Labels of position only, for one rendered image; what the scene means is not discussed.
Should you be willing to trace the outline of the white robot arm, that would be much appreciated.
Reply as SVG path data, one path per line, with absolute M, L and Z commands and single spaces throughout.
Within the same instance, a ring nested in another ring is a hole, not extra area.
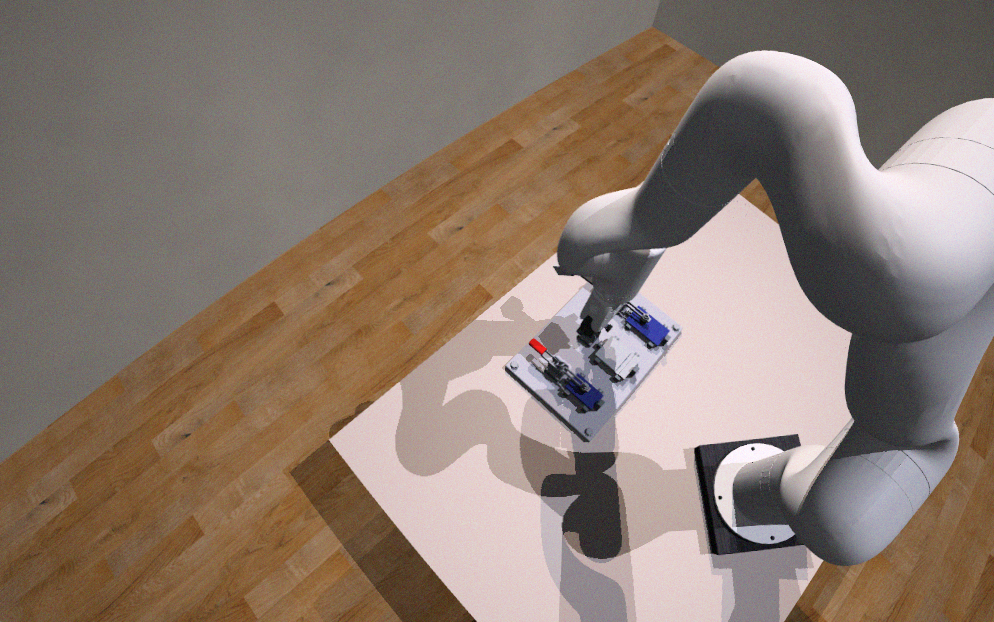
M 833 72 L 789 53 L 737 56 L 701 88 L 642 187 L 572 214 L 553 268 L 627 303 L 667 248 L 755 178 L 804 294 L 852 333 L 854 419 L 828 448 L 733 450 L 715 505 L 746 540 L 796 535 L 825 562 L 861 564 L 951 467 L 954 418 L 994 337 L 994 98 L 936 116 L 877 170 Z

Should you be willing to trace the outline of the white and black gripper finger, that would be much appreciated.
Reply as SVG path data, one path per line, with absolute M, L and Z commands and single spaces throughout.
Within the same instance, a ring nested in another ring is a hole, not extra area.
M 585 317 L 584 319 L 582 321 L 583 323 L 581 322 L 582 324 L 577 329 L 577 333 L 580 334 L 580 335 L 584 334 L 585 336 L 588 336 L 589 338 L 591 338 L 593 336 L 593 334 L 594 334 L 594 331 L 591 329 L 591 322 L 593 321 L 593 319 L 589 315 L 587 317 Z

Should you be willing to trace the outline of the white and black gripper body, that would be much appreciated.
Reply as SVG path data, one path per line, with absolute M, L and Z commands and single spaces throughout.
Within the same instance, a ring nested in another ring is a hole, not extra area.
M 591 323 L 592 330 L 600 332 L 624 304 L 614 304 L 611 301 L 604 301 L 602 294 L 594 288 L 581 311 L 580 320 L 583 320 L 589 315 L 593 319 Z M 617 309 L 618 311 L 616 312 Z

